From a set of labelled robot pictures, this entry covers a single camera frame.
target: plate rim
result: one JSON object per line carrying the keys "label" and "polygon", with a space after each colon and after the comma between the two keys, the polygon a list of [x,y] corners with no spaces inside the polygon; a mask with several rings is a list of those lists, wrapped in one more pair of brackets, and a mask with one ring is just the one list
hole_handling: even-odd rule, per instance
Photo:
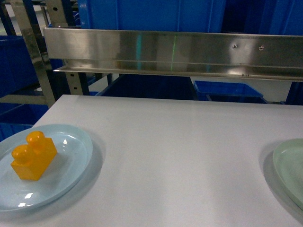
{"label": "plate rim", "polygon": [[278,159],[278,156],[281,155],[281,151],[279,149],[281,149],[282,146],[285,146],[286,144],[288,143],[291,143],[293,141],[301,141],[302,144],[303,144],[303,138],[295,138],[295,139],[290,139],[290,140],[286,140],[282,143],[280,143],[275,149],[274,149],[274,152],[273,152],[273,164],[274,164],[274,169],[275,169],[275,172],[278,176],[278,179],[280,180],[280,183],[282,184],[283,186],[283,189],[284,191],[286,192],[286,194],[290,197],[290,199],[298,206],[300,207],[302,210],[303,210],[303,201],[301,201],[290,189],[289,187],[286,185],[285,181],[284,181],[284,178],[280,175],[280,172],[278,170],[278,167],[277,167],[277,163],[276,163],[276,160]]}
{"label": "plate rim", "polygon": [[[85,167],[83,168],[82,172],[79,174],[79,176],[76,177],[76,179],[70,183],[69,185],[67,185],[63,190],[59,191],[58,193],[56,193],[55,195],[45,199],[45,200],[42,200],[40,201],[39,203],[37,204],[33,204],[31,206],[24,206],[24,207],[17,207],[17,208],[13,208],[13,209],[1,209],[0,207],[0,213],[6,213],[6,212],[16,212],[16,211],[22,211],[22,210],[32,210],[32,209],[35,209],[35,208],[38,208],[38,207],[41,207],[41,206],[44,206],[44,205],[47,205],[49,203],[51,203],[52,201],[62,197],[63,195],[65,195],[70,189],[72,189],[78,182],[79,180],[82,178],[82,176],[84,175],[84,173],[87,171],[87,168],[89,166],[89,163],[91,162],[91,158],[92,158],[92,153],[93,153],[93,144],[92,144],[92,140],[90,138],[90,136],[88,135],[88,133],[83,130],[82,128],[79,128],[77,126],[74,126],[74,125],[70,125],[70,124],[45,124],[45,125],[39,125],[39,126],[34,126],[32,128],[29,128],[29,129],[26,129],[26,130],[23,130],[23,131],[20,131],[8,138],[6,138],[5,140],[1,141],[0,142],[0,145],[1,144],[5,144],[5,143],[8,143],[10,140],[12,140],[14,137],[16,136],[19,136],[20,134],[27,134],[31,131],[36,131],[36,130],[41,130],[43,131],[43,129],[45,128],[69,128],[69,129],[76,129],[78,131],[80,131],[82,134],[85,135],[86,137],[86,140],[87,142],[89,143],[89,147],[86,149],[87,151],[87,154],[88,154],[88,160],[85,164]],[[4,149],[3,152],[1,152],[0,150],[0,160],[2,160],[4,157],[6,157],[8,154],[9,151],[7,149]]]}

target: metal shelf frame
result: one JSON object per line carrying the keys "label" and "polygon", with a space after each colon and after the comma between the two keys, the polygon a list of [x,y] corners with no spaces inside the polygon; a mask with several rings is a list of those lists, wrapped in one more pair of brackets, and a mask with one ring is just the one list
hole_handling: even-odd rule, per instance
{"label": "metal shelf frame", "polygon": [[87,72],[303,81],[303,36],[79,29],[75,2],[45,0],[53,25],[45,43],[32,1],[10,4],[49,106],[49,58],[64,60],[55,71],[66,73],[75,95],[88,95]]}

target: plate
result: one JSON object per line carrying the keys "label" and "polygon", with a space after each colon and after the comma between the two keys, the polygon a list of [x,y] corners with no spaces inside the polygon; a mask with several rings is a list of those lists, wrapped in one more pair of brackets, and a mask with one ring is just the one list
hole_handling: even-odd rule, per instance
{"label": "plate", "polygon": [[274,150],[273,161],[285,192],[303,209],[303,139],[281,143]]}
{"label": "plate", "polygon": [[[38,181],[20,180],[10,163],[12,150],[32,131],[53,139],[57,155]],[[0,211],[33,209],[59,198],[82,177],[92,156],[89,135],[74,126],[52,124],[19,132],[0,142]]]}

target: white table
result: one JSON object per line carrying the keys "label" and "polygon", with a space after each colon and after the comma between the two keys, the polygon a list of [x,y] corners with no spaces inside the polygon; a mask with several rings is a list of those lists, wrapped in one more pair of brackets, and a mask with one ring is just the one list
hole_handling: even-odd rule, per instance
{"label": "white table", "polygon": [[35,126],[53,123],[90,135],[89,170],[1,227],[303,225],[272,166],[280,142],[303,138],[302,106],[63,96]]}

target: blue storage crate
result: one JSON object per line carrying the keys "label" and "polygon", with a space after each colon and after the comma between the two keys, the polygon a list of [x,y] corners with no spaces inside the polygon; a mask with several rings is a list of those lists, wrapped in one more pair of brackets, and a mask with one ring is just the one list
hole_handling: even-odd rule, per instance
{"label": "blue storage crate", "polygon": [[78,0],[86,29],[220,32],[226,0]]}
{"label": "blue storage crate", "polygon": [[0,114],[0,141],[31,128],[46,113],[46,105],[18,105]]}
{"label": "blue storage crate", "polygon": [[268,102],[263,97],[250,96],[223,96],[223,95],[206,95],[208,101],[228,102],[228,103],[260,103],[267,104]]}
{"label": "blue storage crate", "polygon": [[261,93],[244,83],[224,83],[211,81],[195,81],[194,87],[198,100],[208,101],[207,95],[263,97]]}
{"label": "blue storage crate", "polygon": [[17,106],[19,106],[20,104],[12,104],[12,103],[0,103],[0,114],[9,111]]}
{"label": "blue storage crate", "polygon": [[120,76],[98,96],[196,100],[188,77],[130,74]]}
{"label": "blue storage crate", "polygon": [[226,0],[224,32],[303,35],[301,0]]}
{"label": "blue storage crate", "polygon": [[0,97],[38,82],[21,36],[0,36]]}

